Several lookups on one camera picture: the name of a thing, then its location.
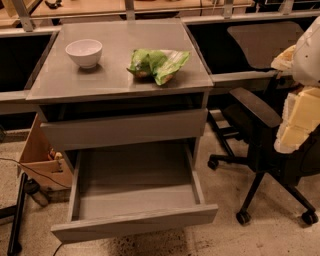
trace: green plastic bag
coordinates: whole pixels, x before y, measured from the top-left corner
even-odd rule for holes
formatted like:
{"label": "green plastic bag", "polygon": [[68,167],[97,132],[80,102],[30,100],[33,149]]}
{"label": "green plastic bag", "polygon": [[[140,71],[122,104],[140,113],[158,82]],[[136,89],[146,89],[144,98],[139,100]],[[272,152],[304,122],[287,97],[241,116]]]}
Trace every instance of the green plastic bag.
{"label": "green plastic bag", "polygon": [[188,61],[189,56],[188,51],[137,49],[127,70],[139,78],[153,76],[157,85],[163,85]]}

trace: cardboard box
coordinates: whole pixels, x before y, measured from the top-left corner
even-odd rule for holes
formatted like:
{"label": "cardboard box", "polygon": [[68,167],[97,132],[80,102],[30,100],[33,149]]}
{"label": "cardboard box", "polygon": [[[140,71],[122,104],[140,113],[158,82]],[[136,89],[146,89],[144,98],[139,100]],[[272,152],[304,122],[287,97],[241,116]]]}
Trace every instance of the cardboard box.
{"label": "cardboard box", "polygon": [[20,157],[20,167],[29,177],[36,180],[44,191],[71,188],[72,172],[64,159],[49,160],[51,145],[40,125],[41,121],[36,116]]}

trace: concrete floor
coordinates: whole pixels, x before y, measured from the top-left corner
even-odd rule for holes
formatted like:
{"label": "concrete floor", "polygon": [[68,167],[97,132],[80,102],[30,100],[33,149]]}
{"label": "concrete floor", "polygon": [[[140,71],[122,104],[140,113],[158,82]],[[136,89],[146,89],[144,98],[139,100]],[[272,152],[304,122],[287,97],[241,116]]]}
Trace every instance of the concrete floor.
{"label": "concrete floor", "polygon": [[[25,131],[9,132],[0,144],[1,157],[19,159],[26,136]],[[246,145],[235,143],[238,145],[234,146],[235,152],[245,154]],[[207,203],[219,206],[213,223],[63,245],[56,255],[320,255],[320,224],[306,226],[300,218],[304,208],[269,176],[264,179],[249,208],[251,223],[247,226],[238,224],[235,214],[254,173],[246,167],[224,163],[212,171],[207,167],[207,160],[210,153],[217,152],[222,151],[207,125],[196,167]],[[19,179],[15,163],[0,161],[0,167],[0,207],[5,207],[15,203]],[[298,188],[320,209],[320,175],[304,178]],[[68,202],[60,200],[44,208],[28,196],[25,202],[20,231],[23,250],[19,255],[53,255],[60,242],[50,232],[50,227],[66,220]],[[1,220],[0,255],[6,255],[10,230],[10,218]]]}

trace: open drawer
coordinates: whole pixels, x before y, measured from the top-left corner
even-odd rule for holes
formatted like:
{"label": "open drawer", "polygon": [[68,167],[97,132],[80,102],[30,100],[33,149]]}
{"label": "open drawer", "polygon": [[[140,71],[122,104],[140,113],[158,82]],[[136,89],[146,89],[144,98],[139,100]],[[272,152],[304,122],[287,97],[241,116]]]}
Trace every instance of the open drawer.
{"label": "open drawer", "polygon": [[67,223],[51,231],[73,243],[210,223],[218,207],[191,162],[181,140],[82,150]]}

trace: drawer front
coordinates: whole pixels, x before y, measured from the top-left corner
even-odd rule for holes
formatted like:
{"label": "drawer front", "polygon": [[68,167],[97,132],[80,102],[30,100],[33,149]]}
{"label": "drawer front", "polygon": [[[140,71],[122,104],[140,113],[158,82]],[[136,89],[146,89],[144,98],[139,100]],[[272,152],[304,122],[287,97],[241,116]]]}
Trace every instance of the drawer front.
{"label": "drawer front", "polygon": [[76,243],[207,224],[213,221],[217,209],[216,205],[199,205],[190,209],[117,216],[110,220],[74,221],[55,225],[51,231],[62,243]]}
{"label": "drawer front", "polygon": [[206,109],[196,109],[44,123],[41,128],[52,146],[63,151],[199,137],[206,118]]}

